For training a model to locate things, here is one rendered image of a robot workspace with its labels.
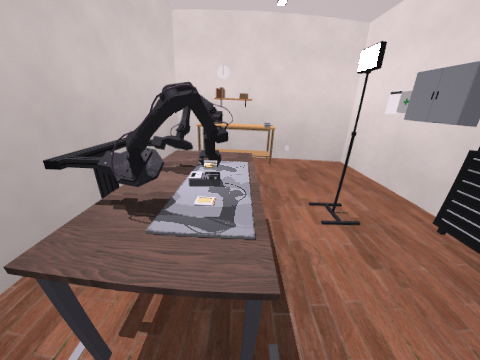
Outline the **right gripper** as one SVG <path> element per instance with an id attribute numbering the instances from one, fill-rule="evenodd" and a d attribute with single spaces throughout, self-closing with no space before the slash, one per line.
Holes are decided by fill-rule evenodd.
<path id="1" fill-rule="evenodd" d="M 201 154 L 201 157 L 200 157 Z M 219 150 L 215 150 L 215 146 L 209 148 L 205 146 L 205 150 L 201 150 L 199 154 L 199 162 L 204 167 L 204 158 L 208 158 L 208 160 L 218 160 L 217 161 L 217 168 L 219 163 L 221 162 L 221 154 L 219 154 Z"/>

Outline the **white gel cassette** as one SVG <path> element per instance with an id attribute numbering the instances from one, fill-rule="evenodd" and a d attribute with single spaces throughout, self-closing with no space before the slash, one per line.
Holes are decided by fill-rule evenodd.
<path id="1" fill-rule="evenodd" d="M 204 163 L 203 170 L 217 170 L 217 163 Z"/>

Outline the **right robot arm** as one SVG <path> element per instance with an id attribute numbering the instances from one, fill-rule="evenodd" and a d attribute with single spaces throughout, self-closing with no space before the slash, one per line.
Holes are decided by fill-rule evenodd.
<path id="1" fill-rule="evenodd" d="M 205 133 L 207 133 L 207 135 L 204 136 L 205 146 L 211 148 L 215 146 L 215 142 L 218 144 L 228 141 L 227 130 L 218 130 L 203 105 L 199 93 L 194 89 L 193 87 L 179 87 L 178 90 L 175 88 L 163 93 L 159 96 L 160 98 L 150 115 L 139 126 L 137 131 L 126 136 L 127 151 L 125 156 L 129 164 L 120 176 L 122 180 L 131 182 L 137 180 L 152 153 L 152 149 L 146 148 L 152 135 L 169 116 L 177 113 L 188 105 L 205 129 Z"/>

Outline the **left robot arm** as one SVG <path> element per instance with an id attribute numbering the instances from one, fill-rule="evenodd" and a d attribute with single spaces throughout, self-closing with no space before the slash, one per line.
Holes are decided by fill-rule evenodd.
<path id="1" fill-rule="evenodd" d="M 222 122 L 222 117 L 223 117 L 222 113 L 217 112 L 217 109 L 214 107 L 214 105 L 211 102 L 207 101 L 202 96 L 201 96 L 201 98 L 204 101 L 206 107 L 209 109 L 210 113 L 212 113 L 211 114 L 212 118 L 217 120 L 217 121 Z M 178 137 L 178 138 L 184 139 L 184 136 L 189 133 L 189 131 L 190 131 L 190 123 L 189 123 L 190 112 L 191 112 L 191 109 L 190 109 L 189 106 L 187 106 L 183 109 L 182 118 L 181 118 L 181 121 L 179 123 L 179 125 L 180 124 L 181 125 L 176 129 L 176 131 L 177 131 L 176 136 L 173 136 L 173 137 Z"/>

